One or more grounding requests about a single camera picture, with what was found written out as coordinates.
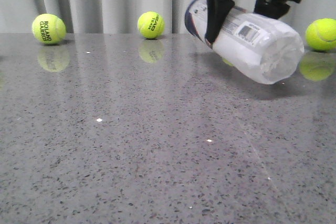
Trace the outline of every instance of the plastic bottle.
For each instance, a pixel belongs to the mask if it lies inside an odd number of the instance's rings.
[[[190,4],[185,26],[206,43],[206,0]],[[300,35],[290,26],[239,7],[229,12],[214,43],[206,44],[244,75],[262,84],[290,77],[304,53]]]

